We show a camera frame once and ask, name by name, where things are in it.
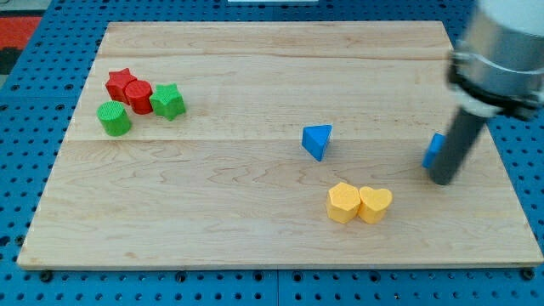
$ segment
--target star-shaped block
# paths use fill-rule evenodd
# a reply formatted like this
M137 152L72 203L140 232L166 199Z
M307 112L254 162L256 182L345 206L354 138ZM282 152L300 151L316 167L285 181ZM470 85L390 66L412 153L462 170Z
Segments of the star-shaped block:
M125 95L125 88L127 88L129 83L136 80L136 76L133 76L128 68L125 68L121 71L110 72L110 79L105 84L105 87L112 100L121 101L128 105L129 103L127 96Z
M157 116L164 116L172 121L177 115L185 113L184 99L178 91L178 85L157 85L150 96L151 106Z

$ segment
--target blue triangular prism block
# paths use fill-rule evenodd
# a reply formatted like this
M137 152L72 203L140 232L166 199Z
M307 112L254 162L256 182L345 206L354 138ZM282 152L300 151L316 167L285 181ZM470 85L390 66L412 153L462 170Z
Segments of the blue triangular prism block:
M321 125L313 127L305 127L303 129L303 147L311 154L318 162L321 162L325 155L325 150L329 144L332 125Z

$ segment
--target wooden cutting board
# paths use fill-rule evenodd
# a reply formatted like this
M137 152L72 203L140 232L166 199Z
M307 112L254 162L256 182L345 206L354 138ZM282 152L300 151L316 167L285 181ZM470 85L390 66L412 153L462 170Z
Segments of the wooden cutting board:
M543 257L485 131L452 185L421 167L456 109L439 22L112 23L19 255L24 269L415 269ZM127 108L108 71L176 82L187 113ZM300 145L332 124L326 160ZM326 216L339 182L388 188L375 225Z

